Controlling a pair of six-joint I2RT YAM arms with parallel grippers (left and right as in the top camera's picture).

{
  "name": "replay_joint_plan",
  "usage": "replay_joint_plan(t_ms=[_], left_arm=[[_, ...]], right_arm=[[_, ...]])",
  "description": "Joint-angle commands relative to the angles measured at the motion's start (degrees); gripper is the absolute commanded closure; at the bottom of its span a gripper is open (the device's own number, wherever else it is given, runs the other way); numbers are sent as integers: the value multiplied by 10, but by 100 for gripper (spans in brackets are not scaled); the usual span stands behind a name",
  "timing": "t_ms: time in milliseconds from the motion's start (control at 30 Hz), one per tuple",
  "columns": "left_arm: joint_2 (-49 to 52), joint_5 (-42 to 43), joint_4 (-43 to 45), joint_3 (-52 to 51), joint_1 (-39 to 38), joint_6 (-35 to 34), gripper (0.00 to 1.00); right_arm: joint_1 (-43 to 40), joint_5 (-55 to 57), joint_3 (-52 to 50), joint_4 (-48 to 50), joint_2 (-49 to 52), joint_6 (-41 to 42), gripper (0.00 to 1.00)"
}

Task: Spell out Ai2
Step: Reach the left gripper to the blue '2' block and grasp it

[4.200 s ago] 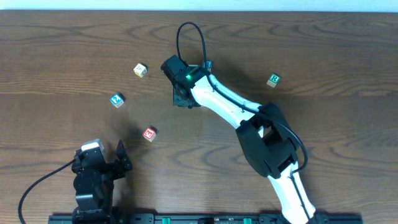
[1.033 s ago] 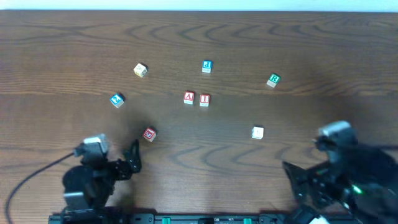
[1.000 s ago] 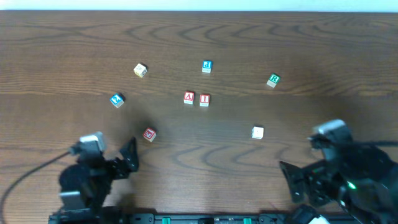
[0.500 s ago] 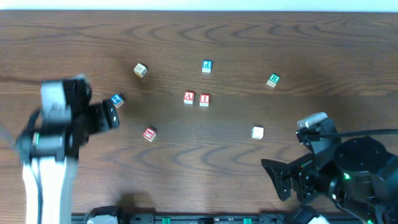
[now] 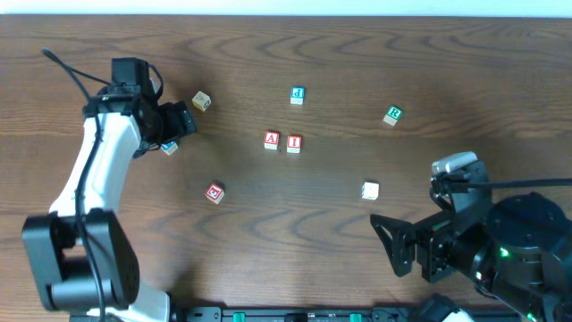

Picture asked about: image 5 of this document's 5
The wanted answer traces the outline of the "blue 2 number block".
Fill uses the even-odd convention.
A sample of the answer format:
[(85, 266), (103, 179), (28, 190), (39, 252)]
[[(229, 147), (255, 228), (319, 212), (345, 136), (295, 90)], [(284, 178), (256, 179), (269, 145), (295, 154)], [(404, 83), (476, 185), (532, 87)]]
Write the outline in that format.
[(171, 141), (169, 143), (165, 143), (161, 145), (161, 150), (166, 155), (172, 155), (178, 149), (178, 144), (176, 141)]

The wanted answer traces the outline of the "red I letter block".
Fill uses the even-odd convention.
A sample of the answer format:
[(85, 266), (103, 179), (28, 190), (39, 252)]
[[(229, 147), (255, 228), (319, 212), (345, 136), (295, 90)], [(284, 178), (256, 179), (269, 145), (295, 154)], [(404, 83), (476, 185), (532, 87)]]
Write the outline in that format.
[(297, 135), (291, 135), (287, 139), (287, 152), (299, 154), (301, 150), (302, 137)]

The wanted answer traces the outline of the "red A letter block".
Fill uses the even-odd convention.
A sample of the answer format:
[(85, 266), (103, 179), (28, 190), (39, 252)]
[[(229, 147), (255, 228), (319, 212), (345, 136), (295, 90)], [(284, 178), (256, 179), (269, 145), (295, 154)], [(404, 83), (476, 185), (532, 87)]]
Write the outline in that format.
[(264, 148), (277, 150), (279, 147), (280, 133), (277, 131), (266, 131), (264, 137)]

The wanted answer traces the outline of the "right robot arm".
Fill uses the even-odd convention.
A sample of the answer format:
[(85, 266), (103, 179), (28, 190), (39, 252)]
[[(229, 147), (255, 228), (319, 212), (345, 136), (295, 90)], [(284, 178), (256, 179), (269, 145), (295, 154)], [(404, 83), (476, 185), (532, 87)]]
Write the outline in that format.
[(532, 191), (493, 201), (495, 189), (569, 186), (569, 179), (492, 182), (470, 154), (433, 163), (430, 197), (440, 212), (417, 223), (371, 215), (393, 272), (413, 263), (434, 284), (459, 272), (475, 289), (529, 321), (571, 319), (571, 222)]

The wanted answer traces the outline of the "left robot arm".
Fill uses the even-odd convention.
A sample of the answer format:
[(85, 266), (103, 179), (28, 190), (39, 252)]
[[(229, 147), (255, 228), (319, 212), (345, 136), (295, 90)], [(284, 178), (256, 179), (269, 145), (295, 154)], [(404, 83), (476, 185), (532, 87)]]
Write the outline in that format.
[(39, 299), (79, 321), (174, 321), (167, 292), (144, 284), (117, 215), (130, 162), (171, 153), (196, 132), (187, 105), (161, 103), (154, 65), (114, 58), (111, 79), (82, 108), (84, 136), (71, 175), (44, 216), (21, 236)]

